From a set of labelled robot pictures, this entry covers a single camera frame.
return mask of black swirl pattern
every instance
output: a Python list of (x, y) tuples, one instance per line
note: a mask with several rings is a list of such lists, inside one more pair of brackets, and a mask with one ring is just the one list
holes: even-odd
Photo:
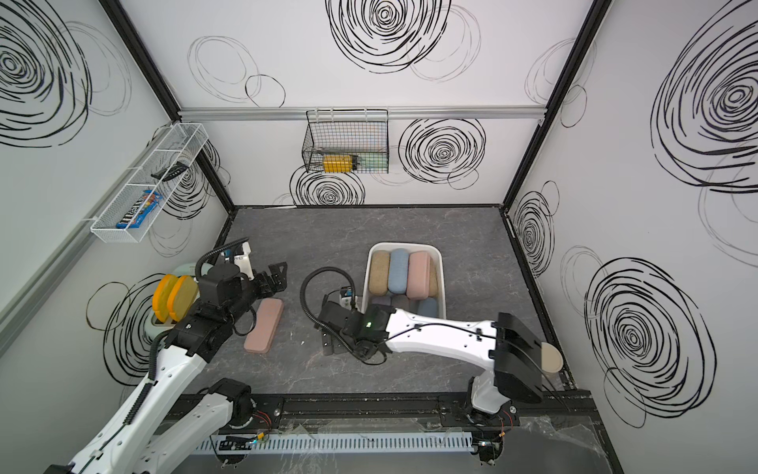
[[(587, 289), (584, 315), (612, 406), (627, 400), (648, 415), (675, 418), (710, 395), (713, 339), (692, 299), (658, 266), (637, 258), (606, 263)], [(631, 426), (644, 423), (625, 418), (624, 407), (614, 411)]]
[[(658, 163), (683, 183), (758, 192), (758, 2), (731, 0), (689, 40), (650, 113)], [(735, 170), (744, 172), (735, 176)]]
[(423, 59), (445, 31), (450, 0), (325, 0), (334, 42), (353, 63), (392, 73)]
[[(217, 71), (215, 64), (208, 61), (213, 55), (223, 55), (235, 63), (228, 67), (240, 67), (242, 73), (228, 77), (228, 71)], [(216, 99), (239, 104), (252, 102), (258, 107), (281, 107), (287, 97), (287, 91), (278, 80), (259, 73), (247, 47), (228, 36), (201, 36), (193, 41), (187, 51), (187, 65), (195, 82)]]
[[(576, 38), (569, 38), (557, 42), (534, 61), (524, 80), (524, 93), (532, 102), (547, 104), (550, 100), (575, 40)], [(584, 84), (589, 79), (596, 55), (597, 48), (593, 42), (584, 56), (579, 72), (572, 81), (571, 89), (568, 90), (561, 104), (560, 122), (563, 127), (574, 127), (587, 111), (587, 90)]]
[[(226, 182), (224, 183), (224, 186), (227, 186), (231, 182), (231, 176), (229, 175), (229, 172), (221, 166), (221, 157), (219, 156), (216, 147), (213, 146), (213, 143), (209, 140), (205, 142), (202, 149), (216, 172), (222, 176), (226, 174)], [(166, 194), (168, 194), (170, 190), (170, 185), (166, 185)], [(208, 205), (211, 196), (213, 196), (211, 184), (205, 179), (205, 175), (200, 171), (200, 167), (197, 163), (193, 163), (177, 185), (177, 189), (171, 194), (171, 197), (168, 198), (163, 211), (180, 220), (193, 219), (200, 214), (206, 205)]]
[(290, 194), (298, 206), (358, 206), (366, 199), (355, 173), (308, 173), (305, 166), (290, 177)]
[[(91, 25), (67, 21), (66, 27), (77, 40), (89, 65), (92, 78), (89, 111), (105, 117), (126, 111), (132, 99), (132, 75), (121, 50)], [(84, 91), (80, 89), (75, 96), (84, 97)]]
[(87, 62), (48, 2), (0, 0), (0, 143), (70, 142), (92, 100)]
[[(545, 189), (553, 188), (557, 197), (551, 205), (545, 197)], [(531, 274), (542, 275), (553, 258), (556, 246), (553, 216), (558, 210), (560, 195), (555, 181), (547, 181), (542, 190), (526, 193), (518, 203), (513, 225), (526, 255)]]
[(582, 245), (568, 249), (561, 259), (561, 288), (568, 304), (577, 314), (582, 315), (587, 310), (585, 301), (590, 281), (603, 267), (603, 261), (594, 250)]
[(445, 34), (431, 54), (411, 64), (413, 74), (432, 82), (455, 79), (474, 63), (481, 48), (479, 22), (468, 10), (450, 5)]
[(479, 176), (486, 145), (478, 120), (429, 118), (413, 121), (402, 132), (398, 150), (402, 167), (414, 179), (465, 189)]

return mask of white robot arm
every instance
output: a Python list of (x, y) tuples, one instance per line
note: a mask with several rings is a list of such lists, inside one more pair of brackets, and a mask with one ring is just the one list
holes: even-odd
[[(200, 303), (153, 342), (154, 362), (148, 375), (68, 465), (50, 466), (45, 474), (168, 474), (216, 430), (227, 424), (240, 426), (249, 422), (254, 411), (249, 386), (222, 379), (190, 413), (150, 441), (169, 409), (231, 335), (239, 315), (255, 298), (286, 287), (286, 270), (283, 275), (275, 268), (271, 270), (278, 275), (276, 278), (255, 274), (252, 280), (268, 279), (262, 282), (264, 289), (259, 287), (260, 281), (258, 287), (243, 282), (227, 296), (223, 293), (236, 279), (244, 278), (250, 283), (248, 277), (240, 276), (236, 265), (216, 265), (200, 277)], [(498, 321), (461, 322), (426, 318), (380, 305), (370, 305), (366, 314), (361, 314), (327, 302), (319, 318), (329, 319), (331, 315), (334, 320), (335, 312), (339, 312), (337, 319), (346, 322), (345, 327), (334, 328), (321, 322), (324, 330), (352, 339), (349, 347), (361, 360), (377, 351), (419, 352), (464, 360), (484, 369), (471, 390), (474, 410), (492, 414), (509, 399), (540, 400), (539, 341), (510, 314), (500, 313)], [(163, 337), (166, 348), (158, 351)]]

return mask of wall shelf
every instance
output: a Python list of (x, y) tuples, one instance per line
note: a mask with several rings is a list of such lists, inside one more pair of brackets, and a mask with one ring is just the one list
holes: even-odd
[[(139, 166), (134, 168), (129, 180), (92, 224), (91, 232), (106, 243), (140, 242), (207, 141), (208, 134), (202, 124), (176, 123), (171, 125), (171, 129), (164, 135), (158, 146), (147, 155), (147, 158)], [(177, 163), (183, 164), (187, 168), (181, 174), (169, 179), (169, 171)], [(125, 228), (117, 228), (116, 225), (132, 209), (132, 206), (144, 192), (148, 192), (150, 197), (160, 196), (155, 208), (147, 214), (139, 227), (132, 221)], [(136, 214), (139, 214), (144, 206), (145, 202), (143, 201)]]

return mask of black cable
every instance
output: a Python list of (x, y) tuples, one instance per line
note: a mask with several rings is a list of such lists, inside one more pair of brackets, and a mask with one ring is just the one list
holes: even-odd
[[(401, 331), (401, 332), (399, 332), (399, 333), (395, 334), (394, 336), (388, 337), (388, 338), (387, 338), (387, 339), (386, 339), (384, 342), (387, 342), (387, 341), (389, 341), (389, 340), (391, 340), (391, 339), (394, 339), (395, 337), (399, 337), (399, 336), (402, 336), (402, 335), (403, 335), (403, 334), (405, 334), (406, 332), (417, 331), (417, 330), (418, 330), (418, 331), (420, 331), (420, 330), (421, 330), (421, 328), (423, 328), (424, 326), (446, 326), (446, 327), (448, 327), (448, 328), (453, 328), (453, 329), (458, 329), (458, 330), (460, 330), (460, 331), (468, 332), (469, 334), (473, 334), (473, 335), (476, 335), (476, 336), (478, 336), (478, 337), (487, 337), (487, 338), (489, 338), (489, 339), (495, 339), (495, 340), (497, 339), (497, 337), (495, 337), (495, 336), (490, 336), (490, 335), (487, 335), (487, 334), (479, 334), (479, 333), (477, 333), (477, 332), (474, 332), (474, 331), (469, 331), (468, 329), (459, 328), (458, 326), (453, 326), (453, 325), (444, 324), (444, 323), (442, 323), (442, 322), (428, 322), (428, 323), (424, 323), (424, 324), (416, 325), (414, 328), (409, 328), (409, 329), (406, 329), (405, 331)], [(539, 365), (538, 365), (538, 364), (537, 364), (537, 363), (534, 361), (534, 359), (532, 359), (532, 358), (531, 358), (529, 355), (527, 355), (527, 354), (526, 354), (526, 352), (524, 352), (522, 348), (520, 348), (519, 346), (515, 345), (513, 342), (511, 342), (511, 341), (505, 341), (505, 342), (507, 342), (508, 344), (511, 344), (513, 347), (515, 347), (516, 349), (520, 350), (520, 351), (521, 351), (521, 352), (524, 354), (524, 356), (525, 356), (527, 359), (529, 359), (529, 362), (531, 362), (531, 363), (532, 363), (532, 365), (534, 365), (534, 367), (535, 367), (535, 368), (537, 368), (537, 370), (539, 370), (539, 371), (540, 371), (540, 374), (544, 375), (544, 377), (545, 377), (545, 380), (547, 380), (547, 383), (549, 383), (549, 384), (550, 384), (550, 387), (552, 387), (552, 388), (553, 388), (553, 390), (554, 390), (555, 392), (557, 392), (557, 391), (558, 391), (558, 390), (556, 389), (556, 386), (555, 386), (555, 385), (553, 385), (553, 383), (550, 381), (550, 378), (547, 376), (547, 373), (545, 373), (545, 371), (544, 371), (544, 370), (542, 370), (542, 367), (539, 367)], [(378, 365), (380, 365), (380, 364), (369, 364), (369, 365), (370, 365), (370, 366), (378, 366)], [(564, 408), (566, 408), (566, 411), (567, 411), (567, 412), (571, 412), (571, 410), (569, 409), (569, 406), (568, 406), (568, 405), (566, 405), (566, 403), (563, 401), (562, 397), (558, 397), (558, 395), (557, 395), (557, 394), (555, 394), (553, 391), (551, 391), (551, 390), (550, 390), (549, 388), (547, 388), (547, 387), (544, 387), (544, 386), (543, 386), (543, 388), (545, 388), (545, 389), (546, 389), (546, 390), (547, 390), (547, 391), (548, 391), (548, 392), (549, 392), (551, 395), (553, 395), (553, 397), (554, 397), (556, 400), (558, 400), (558, 401), (559, 401), (559, 402), (560, 402), (560, 403), (563, 405), (563, 407), (564, 407)]]
[(250, 237), (243, 237), (241, 239), (232, 240), (231, 242), (226, 243), (220, 247), (216, 247), (215, 249), (211, 250), (210, 252), (205, 253), (203, 256), (197, 259), (197, 263), (195, 264), (195, 279), (197, 281), (200, 281), (200, 276), (202, 275), (202, 264), (207, 262), (212, 256), (217, 255), (225, 250), (234, 249), (238, 245), (241, 245), (242, 243), (247, 242), (249, 238)]
[(150, 360), (148, 362), (147, 369), (148, 380), (143, 385), (142, 390), (140, 391), (139, 395), (137, 395), (137, 399), (134, 401), (134, 405), (132, 405), (129, 413), (127, 413), (126, 417), (124, 418), (125, 425), (131, 425), (134, 417), (137, 416), (139, 409), (142, 408), (142, 404), (145, 403), (145, 399), (150, 393), (150, 390), (155, 386), (155, 376), (158, 372), (158, 351), (160, 350), (161, 342), (166, 336), (168, 336), (170, 332), (171, 329), (163, 331), (162, 333), (158, 334), (158, 336), (152, 340), (152, 344), (150, 344)]
[(364, 363), (367, 366), (380, 366), (380, 365), (382, 365), (383, 363), (385, 363), (387, 361), (387, 355), (385, 353), (383, 353), (383, 352), (380, 352), (380, 353), (381, 353), (382, 356), (384, 356), (384, 359), (382, 359), (382, 361), (380, 363), (378, 363), (378, 364), (372, 364), (372, 363), (366, 362), (365, 360), (360, 359), (358, 357), (356, 357), (356, 359), (360, 360), (361, 363)]
[(253, 329), (255, 329), (255, 325), (258, 324), (258, 313), (255, 312), (252, 306), (250, 306), (250, 314), (252, 314), (252, 324), (250, 325), (250, 329), (247, 332), (239, 332), (234, 324), (232, 322), (232, 330), (234, 331), (234, 334), (238, 336), (246, 336), (252, 332)]
[[(544, 377), (545, 377), (545, 380), (547, 380), (547, 383), (549, 383), (549, 384), (550, 384), (550, 387), (552, 387), (554, 391), (556, 391), (556, 392), (558, 391), (558, 390), (556, 389), (556, 386), (555, 386), (555, 385), (553, 385), (553, 383), (550, 381), (550, 377), (548, 377), (548, 376), (547, 376), (547, 373), (545, 373), (545, 371), (544, 371), (544, 370), (542, 370), (542, 367), (539, 367), (539, 366), (537, 365), (537, 363), (534, 361), (534, 359), (532, 359), (532, 358), (531, 358), (529, 355), (527, 355), (527, 354), (526, 354), (526, 352), (524, 352), (524, 351), (523, 351), (523, 350), (522, 350), (522, 349), (521, 349), (519, 346), (515, 345), (513, 342), (511, 342), (511, 341), (506, 341), (506, 342), (507, 342), (508, 344), (511, 344), (511, 345), (512, 345), (513, 347), (515, 347), (516, 349), (519, 349), (519, 350), (522, 352), (522, 354), (524, 354), (524, 357), (526, 357), (527, 359), (529, 359), (529, 362), (531, 362), (531, 363), (532, 363), (532, 365), (533, 365), (534, 367), (536, 367), (536, 368), (537, 368), (537, 370), (539, 370), (539, 371), (540, 371), (540, 373), (541, 373), (542, 375), (544, 375)], [(566, 403), (563, 401), (563, 397), (558, 397), (558, 395), (557, 395), (557, 394), (555, 394), (553, 391), (551, 391), (551, 390), (550, 390), (548, 387), (545, 387), (544, 385), (542, 386), (542, 388), (546, 389), (546, 390), (547, 390), (547, 391), (548, 391), (548, 392), (549, 392), (551, 395), (553, 395), (553, 397), (554, 397), (556, 400), (558, 400), (558, 401), (561, 403), (561, 405), (563, 405), (563, 408), (566, 408), (566, 412), (568, 412), (568, 413), (570, 413), (570, 412), (571, 412), (571, 410), (569, 409), (569, 406), (568, 406), (568, 405), (566, 405)]]
[(353, 309), (355, 309), (355, 307), (356, 307), (356, 284), (352, 281), (352, 277), (347, 272), (345, 272), (344, 270), (342, 270), (341, 268), (337, 268), (337, 267), (321, 267), (318, 270), (314, 270), (313, 272), (311, 272), (310, 275), (308, 275), (307, 277), (305, 277), (305, 280), (302, 281), (302, 285), (300, 286), (300, 306), (302, 307), (302, 311), (305, 313), (306, 316), (308, 316), (308, 319), (310, 319), (311, 321), (313, 321), (314, 324), (316, 324), (319, 328), (323, 329), (325, 332), (327, 332), (328, 334), (330, 334), (331, 337), (334, 337), (335, 339), (337, 339), (340, 342), (340, 344), (342, 344), (345, 347), (345, 349), (351, 355), (353, 355), (356, 359), (361, 360), (355, 354), (355, 352), (356, 352), (355, 348), (353, 348), (350, 344), (348, 344), (347, 341), (345, 341), (345, 339), (340, 335), (339, 332), (337, 332), (334, 329), (332, 329), (332, 327), (329, 326), (328, 324), (326, 324), (325, 322), (319, 320), (311, 312), (310, 308), (308, 308), (308, 303), (305, 301), (305, 289), (308, 287), (308, 283), (310, 283), (310, 281), (313, 279), (314, 276), (320, 275), (321, 273), (325, 273), (325, 272), (339, 273), (340, 275), (342, 275), (343, 277), (345, 277), (347, 279), (348, 283), (350, 283), (350, 293), (352, 294), (352, 296), (350, 298), (350, 306)]
[(390, 336), (387, 339), (385, 339), (384, 342), (387, 342), (387, 341), (389, 341), (391, 339), (394, 339), (395, 337), (402, 336), (406, 332), (419, 331), (419, 330), (421, 330), (421, 328), (426, 327), (426, 326), (446, 326), (448, 328), (453, 328), (453, 329), (458, 329), (459, 331), (468, 332), (469, 334), (473, 334), (474, 336), (486, 337), (488, 339), (497, 339), (497, 337), (495, 337), (495, 336), (490, 336), (490, 335), (487, 335), (487, 334), (479, 334), (476, 331), (469, 331), (468, 329), (459, 328), (458, 326), (453, 326), (453, 325), (447, 325), (447, 324), (445, 324), (443, 322), (425, 322), (424, 324), (416, 325), (413, 328), (406, 329), (405, 331), (401, 331), (401, 332), (395, 334), (394, 336)]

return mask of white plastic bin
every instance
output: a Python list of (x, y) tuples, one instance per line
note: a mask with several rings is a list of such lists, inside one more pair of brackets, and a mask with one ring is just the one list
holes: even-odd
[(386, 250), (392, 252), (395, 249), (405, 249), (408, 253), (420, 252), (422, 250), (429, 252), (432, 263), (437, 267), (437, 317), (447, 319), (445, 314), (445, 274), (442, 271), (442, 254), (436, 247), (424, 245), (423, 243), (403, 243), (403, 242), (380, 242), (374, 245), (368, 251), (368, 262), (366, 262), (366, 279), (363, 282), (363, 301), (361, 302), (361, 312), (366, 312), (366, 307), (370, 303), (368, 292), (368, 275), (371, 272), (371, 256), (377, 250)]

